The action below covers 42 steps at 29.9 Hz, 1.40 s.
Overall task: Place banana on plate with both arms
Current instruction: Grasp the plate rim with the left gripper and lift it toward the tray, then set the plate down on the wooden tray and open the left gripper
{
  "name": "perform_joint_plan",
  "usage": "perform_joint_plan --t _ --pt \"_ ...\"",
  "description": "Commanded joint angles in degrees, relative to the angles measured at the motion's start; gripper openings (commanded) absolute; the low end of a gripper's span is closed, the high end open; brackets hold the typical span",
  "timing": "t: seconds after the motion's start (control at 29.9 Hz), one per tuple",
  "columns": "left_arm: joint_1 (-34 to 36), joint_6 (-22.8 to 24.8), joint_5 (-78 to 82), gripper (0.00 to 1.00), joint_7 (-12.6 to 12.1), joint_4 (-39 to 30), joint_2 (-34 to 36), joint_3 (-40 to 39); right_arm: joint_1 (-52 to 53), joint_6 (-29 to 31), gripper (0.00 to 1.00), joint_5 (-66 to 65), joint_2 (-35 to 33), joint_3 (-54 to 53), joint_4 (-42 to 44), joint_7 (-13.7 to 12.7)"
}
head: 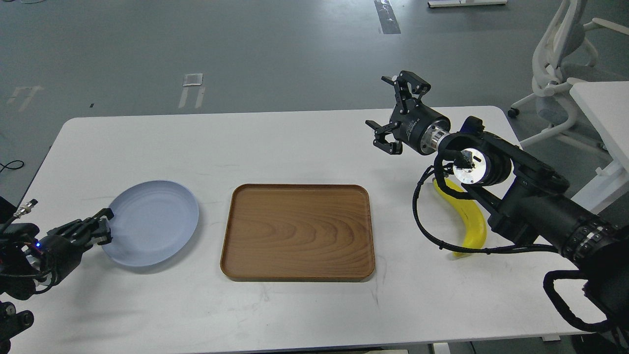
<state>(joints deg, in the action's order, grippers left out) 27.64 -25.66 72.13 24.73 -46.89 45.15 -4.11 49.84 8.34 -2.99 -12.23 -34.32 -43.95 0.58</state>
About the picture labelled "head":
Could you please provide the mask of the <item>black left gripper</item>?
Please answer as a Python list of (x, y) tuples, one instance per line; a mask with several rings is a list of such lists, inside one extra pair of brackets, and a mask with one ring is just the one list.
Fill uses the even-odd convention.
[[(110, 244), (113, 239), (110, 220), (113, 217), (112, 209), (103, 208), (92, 217), (72, 220), (49, 230), (39, 247), (43, 285), (58, 285), (80, 265), (83, 253), (94, 245)], [(74, 242), (63, 236), (74, 236)]]

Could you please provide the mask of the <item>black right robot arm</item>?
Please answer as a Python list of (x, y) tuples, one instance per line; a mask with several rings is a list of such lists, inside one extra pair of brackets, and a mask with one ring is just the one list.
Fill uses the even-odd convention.
[[(572, 327), (585, 332), (610, 332), (620, 354), (628, 352), (628, 228), (609, 224), (568, 199), (569, 182), (552, 167), (520, 147), (485, 130), (481, 119), (468, 116), (457, 132), (450, 121), (422, 102), (431, 85), (402, 70), (382, 80), (395, 89), (395, 108), (386, 125), (367, 120), (373, 145), (390, 155), (409, 146), (434, 162), (420, 177), (412, 197), (412, 213), (422, 234), (440, 249), (459, 253), (509, 255), (557, 253), (574, 270), (550, 271), (543, 290)], [(440, 240), (421, 224), (418, 198), (429, 176), (449, 197), (475, 200), (489, 212), (489, 227), (510, 246), (474, 249)], [(555, 290), (556, 280), (584, 280), (585, 297), (605, 315), (588, 324), (577, 317)]]

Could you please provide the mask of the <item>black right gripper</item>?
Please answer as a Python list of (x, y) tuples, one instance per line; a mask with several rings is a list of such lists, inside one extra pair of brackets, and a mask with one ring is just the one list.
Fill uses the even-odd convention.
[[(440, 112), (418, 105), (431, 90), (431, 84), (409, 70), (401, 70), (392, 77), (381, 76), (380, 79), (394, 87), (396, 106), (387, 125), (379, 125), (371, 119), (365, 121), (374, 132), (373, 145), (389, 155), (402, 154), (402, 143), (421, 155), (436, 152), (439, 139), (449, 134), (451, 124)], [(393, 142), (387, 140), (387, 135), (391, 134), (395, 138)]]

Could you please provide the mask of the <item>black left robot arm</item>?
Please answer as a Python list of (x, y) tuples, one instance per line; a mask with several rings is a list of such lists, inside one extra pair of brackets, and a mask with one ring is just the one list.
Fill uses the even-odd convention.
[(110, 208), (55, 227), (38, 239), (37, 225), (19, 222), (36, 204), (35, 199), (30, 200), (1, 224), (0, 290), (16, 300), (28, 300), (57, 286), (80, 265), (86, 251), (113, 239)]

